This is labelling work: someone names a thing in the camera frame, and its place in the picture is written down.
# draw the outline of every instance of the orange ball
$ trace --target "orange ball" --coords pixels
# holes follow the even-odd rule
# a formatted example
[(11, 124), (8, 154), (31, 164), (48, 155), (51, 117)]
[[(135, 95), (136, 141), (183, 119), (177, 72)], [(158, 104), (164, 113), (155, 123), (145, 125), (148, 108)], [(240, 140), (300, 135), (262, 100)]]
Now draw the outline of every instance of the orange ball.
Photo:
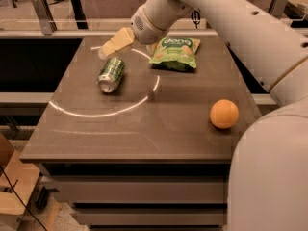
[(216, 102), (210, 112), (210, 119), (217, 128), (232, 127), (239, 118), (238, 107), (230, 100), (221, 99)]

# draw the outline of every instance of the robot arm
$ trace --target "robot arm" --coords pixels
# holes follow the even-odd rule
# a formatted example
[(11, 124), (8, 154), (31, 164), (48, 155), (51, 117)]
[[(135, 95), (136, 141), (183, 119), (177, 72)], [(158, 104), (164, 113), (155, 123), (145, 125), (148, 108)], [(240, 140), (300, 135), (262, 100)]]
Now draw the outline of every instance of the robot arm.
[[(308, 67), (308, 38), (246, 0), (147, 0), (131, 19), (136, 39), (158, 41), (191, 8), (200, 11), (279, 105), (308, 96), (308, 82), (300, 79)], [(289, 74), (295, 70), (299, 80)], [(288, 94), (286, 87), (294, 89), (294, 83), (298, 92)]]

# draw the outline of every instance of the bag of chips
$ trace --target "bag of chips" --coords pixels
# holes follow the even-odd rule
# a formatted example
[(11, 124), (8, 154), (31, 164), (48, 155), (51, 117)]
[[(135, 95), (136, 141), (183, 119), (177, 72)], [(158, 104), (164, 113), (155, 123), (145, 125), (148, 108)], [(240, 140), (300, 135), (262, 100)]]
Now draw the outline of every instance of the bag of chips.
[(151, 64), (162, 64), (168, 69), (186, 71), (196, 68), (195, 53), (200, 39), (164, 37), (156, 46)]

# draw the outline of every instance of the floor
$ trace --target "floor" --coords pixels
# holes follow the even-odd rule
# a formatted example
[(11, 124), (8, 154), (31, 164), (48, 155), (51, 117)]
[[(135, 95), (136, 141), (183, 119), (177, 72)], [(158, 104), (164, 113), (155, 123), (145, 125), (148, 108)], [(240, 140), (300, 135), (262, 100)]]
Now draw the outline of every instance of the floor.
[[(115, 29), (115, 23), (112, 18), (116, 17), (129, 18), (131, 10), (124, 10), (123, 7), (135, 8), (143, 0), (81, 0), (84, 6), (88, 21), (92, 22), (91, 30)], [(117, 3), (114, 10), (99, 10), (94, 4), (105, 2), (105, 5), (112, 6)], [(270, 6), (270, 0), (249, 0), (261, 9), (267, 11)], [(47, 0), (47, 3), (53, 3), (52, 0)], [(69, 2), (60, 2), (50, 5), (51, 12), (57, 21), (57, 26), (60, 30), (76, 30), (76, 23), (73, 18), (73, 10)], [(39, 23), (36, 14), (32, 8), (30, 0), (18, 0), (17, 8), (13, 8), (7, 0), (0, 0), (0, 28), (3, 30), (39, 30)], [(22, 127), (20, 132), (13, 134), (8, 127), (0, 127), (0, 131), (9, 139), (13, 147), (22, 151), (23, 147), (30, 138), (34, 127)], [(29, 208), (33, 214), (46, 226), (48, 231), (88, 231), (87, 226), (79, 225), (70, 215), (73, 210), (65, 203), (57, 203), (52, 196), (48, 197), (47, 206), (43, 210), (38, 210), (35, 202), (38, 199), (40, 183), (29, 203)], [(21, 221), (18, 231), (39, 231), (43, 230), (38, 223), (26, 213)]]

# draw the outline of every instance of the soda can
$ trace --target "soda can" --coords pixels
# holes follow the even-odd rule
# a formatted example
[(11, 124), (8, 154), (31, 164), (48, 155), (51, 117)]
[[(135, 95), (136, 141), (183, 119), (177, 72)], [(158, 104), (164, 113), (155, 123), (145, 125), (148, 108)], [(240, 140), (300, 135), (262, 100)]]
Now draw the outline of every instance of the soda can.
[(97, 77), (97, 85), (103, 92), (116, 91), (125, 72), (125, 63), (120, 58), (110, 58)]

